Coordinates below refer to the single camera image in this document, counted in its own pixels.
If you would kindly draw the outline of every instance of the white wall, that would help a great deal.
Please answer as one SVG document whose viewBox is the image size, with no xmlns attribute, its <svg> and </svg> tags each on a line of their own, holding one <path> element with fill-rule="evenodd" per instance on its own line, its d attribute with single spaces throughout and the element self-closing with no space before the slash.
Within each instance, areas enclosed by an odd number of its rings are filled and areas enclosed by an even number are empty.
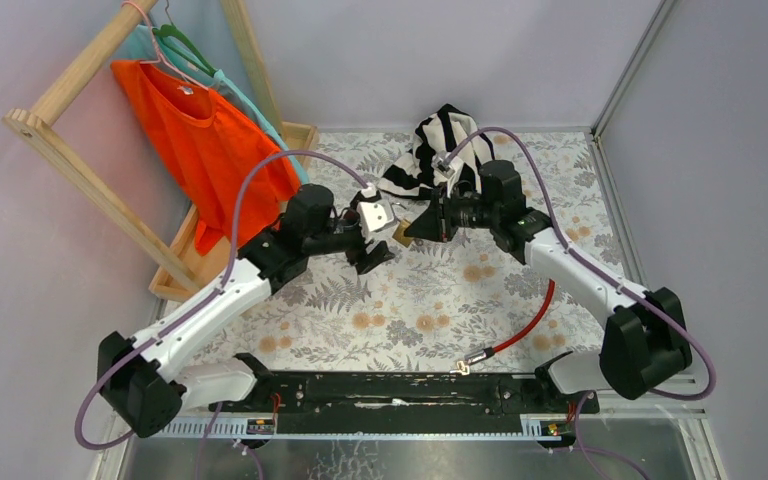
<svg viewBox="0 0 768 480">
<path fill-rule="evenodd" d="M 0 0 L 0 119 L 29 108 L 118 2 Z M 167 240 L 184 208 L 103 69 L 56 129 Z M 155 265 L 0 122 L 0 479 L 84 478 L 72 422 L 108 333 L 145 325 Z M 93 439 L 106 418 L 88 419 Z"/>
<path fill-rule="evenodd" d="M 768 478 L 768 2 L 679 2 L 604 144 L 650 284 L 718 367 L 726 470 Z"/>
<path fill-rule="evenodd" d="M 187 3 L 176 24 L 237 73 L 218 1 Z M 286 120 L 413 128 L 446 102 L 484 125 L 591 125 L 659 0 L 247 3 Z"/>
</svg>

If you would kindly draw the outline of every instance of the green hanger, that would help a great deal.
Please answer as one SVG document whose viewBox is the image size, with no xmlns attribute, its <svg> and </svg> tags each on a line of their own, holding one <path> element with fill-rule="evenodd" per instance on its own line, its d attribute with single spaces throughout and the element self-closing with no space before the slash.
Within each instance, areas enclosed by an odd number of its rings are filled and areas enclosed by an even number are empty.
<svg viewBox="0 0 768 480">
<path fill-rule="evenodd" d="M 174 24 L 166 24 L 162 25 L 160 28 L 154 28 L 152 29 L 152 32 L 154 33 L 154 36 L 157 37 L 157 39 L 163 43 L 166 47 L 168 47 L 173 52 L 177 53 L 181 57 L 187 59 L 195 65 L 196 68 L 201 70 L 202 72 L 206 73 L 210 78 L 213 78 L 213 76 L 216 74 L 217 70 L 213 68 L 210 63 L 204 58 L 204 56 L 201 54 L 201 52 L 198 51 L 195 45 L 193 45 L 193 42 L 190 41 L 189 38 L 187 38 L 186 35 L 184 35 L 183 32 L 178 30 L 178 27 L 176 27 Z M 185 47 L 187 47 L 187 50 L 189 50 L 193 55 L 196 56 L 198 61 L 192 61 L 190 56 L 183 52 L 178 45 L 175 45 L 175 43 L 168 41 L 168 37 L 172 37 L 175 40 L 178 40 L 183 44 Z"/>
</svg>

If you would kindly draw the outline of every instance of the wooden frame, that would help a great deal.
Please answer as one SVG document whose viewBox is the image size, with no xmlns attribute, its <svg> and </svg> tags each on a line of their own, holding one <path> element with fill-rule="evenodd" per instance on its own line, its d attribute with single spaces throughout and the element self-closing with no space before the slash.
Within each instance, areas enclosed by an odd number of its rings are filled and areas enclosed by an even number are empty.
<svg viewBox="0 0 768 480">
<path fill-rule="evenodd" d="M 157 3 L 157 0 L 133 1 L 146 12 Z M 290 148 L 314 148 L 317 139 L 315 127 L 285 124 L 281 121 L 244 0 L 221 2 L 246 72 L 251 77 L 255 103 L 275 128 L 283 132 Z M 183 300 L 221 270 L 221 265 L 217 266 L 213 261 L 216 257 L 214 252 L 205 257 L 187 255 L 188 245 L 185 241 L 189 238 L 191 246 L 191 230 L 198 219 L 195 208 L 190 210 L 172 245 L 166 245 L 53 130 L 63 112 L 141 20 L 142 16 L 137 9 L 124 5 L 30 110 L 14 108 L 4 116 L 3 121 L 158 263 L 160 267 L 150 285 L 156 295 Z M 227 258 L 227 245 L 224 252 L 222 256 Z"/>
</svg>

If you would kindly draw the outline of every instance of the floral pattern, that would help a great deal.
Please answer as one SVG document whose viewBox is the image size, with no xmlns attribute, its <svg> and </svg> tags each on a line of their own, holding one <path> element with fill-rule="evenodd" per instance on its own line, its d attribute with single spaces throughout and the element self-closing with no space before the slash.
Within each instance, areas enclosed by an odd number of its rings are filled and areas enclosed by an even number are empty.
<svg viewBox="0 0 768 480">
<path fill-rule="evenodd" d="M 582 249 L 622 271 L 619 245 L 582 133 L 520 135 L 544 176 L 562 227 Z M 497 158 L 512 160 L 537 208 L 540 189 L 516 144 L 493 137 Z M 319 151 L 375 182 L 410 144 L 407 133 L 323 133 Z M 357 185 L 336 167 L 313 164 L 311 181 L 347 205 Z M 425 203 L 393 199 L 413 219 Z M 389 238 L 392 231 L 382 235 Z M 445 371 L 465 353 L 507 339 L 528 323 L 547 279 L 496 248 L 485 231 L 461 230 L 447 244 L 391 241 L 396 258 L 358 276 L 342 255 L 312 258 L 276 296 L 228 325 L 194 358 L 223 361 L 252 352 L 272 369 Z M 544 320 L 523 341 L 478 366 L 531 371 L 569 349 L 601 345 L 602 331 L 569 294 L 556 289 Z"/>
</svg>

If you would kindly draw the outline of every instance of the teal shirt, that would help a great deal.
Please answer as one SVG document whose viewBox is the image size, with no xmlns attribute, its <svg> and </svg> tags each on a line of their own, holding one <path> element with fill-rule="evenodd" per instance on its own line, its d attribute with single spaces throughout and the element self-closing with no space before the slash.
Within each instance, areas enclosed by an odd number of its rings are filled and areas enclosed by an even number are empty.
<svg viewBox="0 0 768 480">
<path fill-rule="evenodd" d="M 207 85 L 210 88 L 216 90 L 222 98 L 228 100 L 228 103 L 234 106 L 237 110 L 241 111 L 245 116 L 249 117 L 251 121 L 255 123 L 269 138 L 271 138 L 278 148 L 281 150 L 289 150 L 287 144 L 275 131 L 275 128 L 266 120 L 266 117 L 260 113 L 254 103 L 246 97 L 243 92 L 234 85 L 228 77 L 222 72 L 217 70 L 213 78 L 210 78 L 206 73 L 199 70 L 193 65 L 190 59 L 184 58 L 172 50 L 166 48 L 163 43 L 158 42 L 163 54 L 166 58 L 175 65 L 179 70 L 193 77 L 197 82 Z M 151 42 L 151 31 L 145 25 L 137 25 L 137 28 L 128 35 L 125 39 L 125 43 L 122 45 L 122 53 L 125 58 L 128 59 L 153 59 L 157 56 L 154 52 L 154 45 Z M 162 64 L 158 65 L 160 68 L 166 68 Z M 289 157 L 290 162 L 293 164 L 293 168 L 296 171 L 296 175 L 299 177 L 301 183 L 308 183 L 310 179 L 307 176 L 304 168 L 299 164 L 295 157 Z"/>
</svg>

